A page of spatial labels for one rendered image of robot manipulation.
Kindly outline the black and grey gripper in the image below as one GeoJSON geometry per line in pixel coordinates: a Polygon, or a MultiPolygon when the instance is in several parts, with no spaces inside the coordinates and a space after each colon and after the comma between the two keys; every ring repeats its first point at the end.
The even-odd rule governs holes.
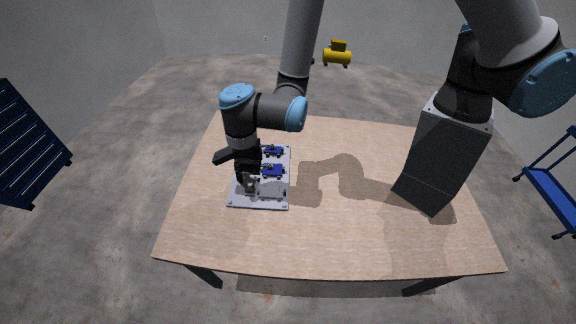
{"type": "Polygon", "coordinates": [[[252,147],[245,150],[234,151],[247,151],[240,152],[242,155],[234,158],[234,170],[236,173],[236,179],[244,188],[245,184],[255,183],[257,180],[250,175],[260,175],[260,168],[262,162],[262,148],[260,148],[260,138],[257,138],[257,142],[252,147]],[[252,173],[253,170],[253,173],[252,173]],[[259,170],[259,172],[258,172],[259,170]],[[249,172],[249,173],[248,173],[249,172]],[[240,181],[241,180],[241,181],[240,181]]]}

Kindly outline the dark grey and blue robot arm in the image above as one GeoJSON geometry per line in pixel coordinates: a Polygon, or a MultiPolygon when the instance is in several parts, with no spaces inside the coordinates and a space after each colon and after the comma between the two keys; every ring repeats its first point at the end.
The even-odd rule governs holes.
{"type": "MultiPolygon", "coordinates": [[[[437,110],[462,122],[483,124],[492,114],[494,97],[524,118],[537,118],[576,94],[576,49],[562,44],[557,22],[540,16],[535,0],[455,2],[467,22],[458,34],[446,81],[434,97],[437,110]]],[[[303,130],[323,5],[324,0],[289,0],[273,94],[255,92],[246,83],[221,91],[219,108],[229,146],[214,153],[215,166],[242,155],[233,149],[255,145],[257,128],[303,130]]]]}

